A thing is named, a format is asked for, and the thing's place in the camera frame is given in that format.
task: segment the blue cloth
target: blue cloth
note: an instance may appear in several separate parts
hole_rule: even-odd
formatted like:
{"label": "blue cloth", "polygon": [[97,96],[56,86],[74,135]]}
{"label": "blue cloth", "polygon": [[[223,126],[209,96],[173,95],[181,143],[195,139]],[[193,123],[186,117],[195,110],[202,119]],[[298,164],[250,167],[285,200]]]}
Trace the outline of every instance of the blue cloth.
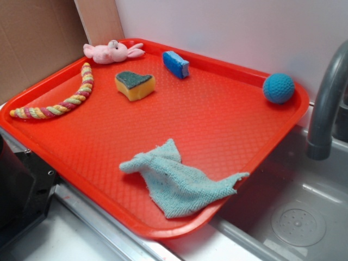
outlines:
{"label": "blue cloth", "polygon": [[236,193],[233,186],[249,173],[237,173],[221,181],[210,180],[202,171],[181,164],[172,139],[147,153],[120,164],[125,173],[140,172],[150,197],[166,218],[189,216],[208,204]]}

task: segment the blue sponge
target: blue sponge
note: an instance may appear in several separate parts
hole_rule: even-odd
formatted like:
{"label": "blue sponge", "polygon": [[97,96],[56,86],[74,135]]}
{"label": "blue sponge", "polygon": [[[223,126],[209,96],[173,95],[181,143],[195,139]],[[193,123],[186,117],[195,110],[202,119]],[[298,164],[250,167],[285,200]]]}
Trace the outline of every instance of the blue sponge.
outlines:
{"label": "blue sponge", "polygon": [[189,75],[189,62],[185,61],[178,54],[173,51],[164,52],[163,55],[164,65],[171,71],[176,77],[184,79]]}

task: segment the gray faucet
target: gray faucet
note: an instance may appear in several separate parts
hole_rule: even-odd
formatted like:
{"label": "gray faucet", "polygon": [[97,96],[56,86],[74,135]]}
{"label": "gray faucet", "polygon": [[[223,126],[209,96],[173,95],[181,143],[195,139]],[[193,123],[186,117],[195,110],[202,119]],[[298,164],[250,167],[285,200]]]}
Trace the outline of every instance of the gray faucet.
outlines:
{"label": "gray faucet", "polygon": [[326,69],[310,120],[306,153],[315,160],[329,157],[332,136],[348,142],[348,40]]}

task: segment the rope toy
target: rope toy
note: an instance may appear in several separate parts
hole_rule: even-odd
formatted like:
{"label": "rope toy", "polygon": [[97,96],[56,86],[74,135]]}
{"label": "rope toy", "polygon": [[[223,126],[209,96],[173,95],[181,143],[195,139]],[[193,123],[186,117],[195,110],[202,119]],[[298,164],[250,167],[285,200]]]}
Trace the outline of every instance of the rope toy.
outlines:
{"label": "rope toy", "polygon": [[10,111],[12,117],[18,117],[21,119],[50,119],[56,116],[63,115],[68,111],[76,108],[82,102],[84,102],[92,92],[93,88],[93,75],[92,69],[89,63],[84,63],[81,68],[82,84],[77,92],[71,97],[58,103],[54,106],[48,106],[46,108],[28,108],[22,107]]}

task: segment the sponge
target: sponge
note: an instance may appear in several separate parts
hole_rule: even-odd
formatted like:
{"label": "sponge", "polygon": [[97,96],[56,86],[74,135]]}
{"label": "sponge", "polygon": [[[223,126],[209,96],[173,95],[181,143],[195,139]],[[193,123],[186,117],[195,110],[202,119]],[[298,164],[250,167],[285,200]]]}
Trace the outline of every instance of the sponge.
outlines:
{"label": "sponge", "polygon": [[189,75],[189,62],[185,61],[178,54],[173,51],[164,52],[163,55],[164,65],[171,71],[176,77],[184,79]]}
{"label": "sponge", "polygon": [[156,80],[152,75],[142,76],[134,72],[124,71],[116,75],[115,83],[117,89],[133,102],[152,93]]}

